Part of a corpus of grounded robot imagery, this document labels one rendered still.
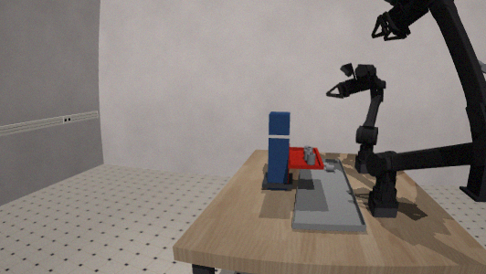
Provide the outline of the red rimmed tray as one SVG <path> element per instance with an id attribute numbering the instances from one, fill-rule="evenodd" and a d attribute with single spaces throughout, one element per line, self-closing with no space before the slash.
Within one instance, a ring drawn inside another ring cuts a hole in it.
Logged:
<path id="1" fill-rule="evenodd" d="M 290 147 L 289 149 L 289 166 L 288 166 L 288 183 L 289 183 L 289 170 L 290 169 L 316 169 L 324 170 L 322 158 L 317 148 L 313 148 L 313 152 L 317 153 L 318 159 L 315 159 L 315 165 L 308 165 L 307 161 L 304 161 L 304 147 Z M 302 165 L 296 165 L 302 164 Z"/>

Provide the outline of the dark blue square post with white band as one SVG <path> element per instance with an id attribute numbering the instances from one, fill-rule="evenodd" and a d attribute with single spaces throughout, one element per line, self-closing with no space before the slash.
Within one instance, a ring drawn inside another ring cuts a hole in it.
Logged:
<path id="1" fill-rule="evenodd" d="M 290 115 L 272 111 L 269 114 L 269 157 L 268 172 L 265 173 L 262 187 L 267 190 L 292 189 L 292 174 L 288 161 L 290 149 Z M 281 189 L 287 188 L 287 189 Z"/>

